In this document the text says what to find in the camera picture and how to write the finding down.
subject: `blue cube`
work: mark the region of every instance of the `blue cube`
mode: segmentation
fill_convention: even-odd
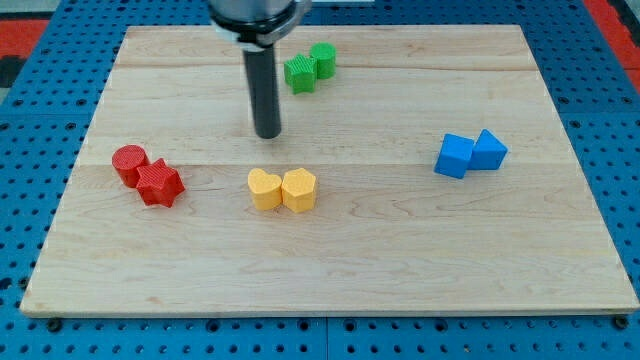
[[[438,162],[433,171],[462,179],[467,172],[472,152],[473,140],[458,135],[445,134]]]
[[[498,138],[484,129],[473,147],[469,170],[498,170],[507,151],[507,147]]]

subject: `yellow hexagonal block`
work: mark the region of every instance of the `yellow hexagonal block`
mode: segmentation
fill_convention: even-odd
[[[282,179],[282,202],[295,213],[311,210],[316,205],[317,188],[315,175],[307,170],[287,171]]]
[[[258,210],[270,210],[282,203],[282,180],[280,176],[267,174],[262,169],[253,169],[247,179],[251,200]]]

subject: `green block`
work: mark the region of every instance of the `green block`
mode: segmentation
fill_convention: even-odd
[[[336,48],[332,44],[314,44],[309,56],[318,61],[318,79],[328,79],[336,73]]]
[[[302,54],[284,63],[284,81],[294,94],[314,92],[316,89],[317,61]]]

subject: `wood grain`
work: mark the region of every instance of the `wood grain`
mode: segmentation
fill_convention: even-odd
[[[208,27],[130,28],[22,310],[34,317],[624,313],[638,300],[516,26],[300,27],[338,72],[253,134],[239,50]],[[445,132],[492,129],[497,172],[433,173]],[[127,143],[187,191],[144,207]],[[319,181],[313,211],[255,210],[253,167]]]

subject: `black cylindrical rod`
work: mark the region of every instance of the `black cylindrical rod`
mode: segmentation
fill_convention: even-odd
[[[273,46],[264,51],[243,51],[256,134],[272,139],[280,134],[280,103]]]

